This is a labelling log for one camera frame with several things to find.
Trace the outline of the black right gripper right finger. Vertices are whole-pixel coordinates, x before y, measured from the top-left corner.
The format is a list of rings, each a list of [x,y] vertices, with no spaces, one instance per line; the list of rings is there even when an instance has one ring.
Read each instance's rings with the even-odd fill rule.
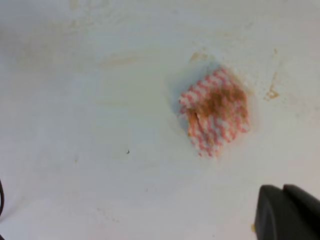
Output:
[[[283,191],[293,201],[302,221],[312,230],[317,239],[320,239],[320,200],[302,188],[285,184]]]

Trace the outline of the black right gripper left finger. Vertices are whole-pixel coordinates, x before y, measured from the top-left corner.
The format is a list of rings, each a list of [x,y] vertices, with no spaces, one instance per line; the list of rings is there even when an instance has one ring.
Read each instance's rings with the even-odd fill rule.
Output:
[[[258,240],[308,240],[309,229],[289,197],[272,185],[259,189],[254,228]]]

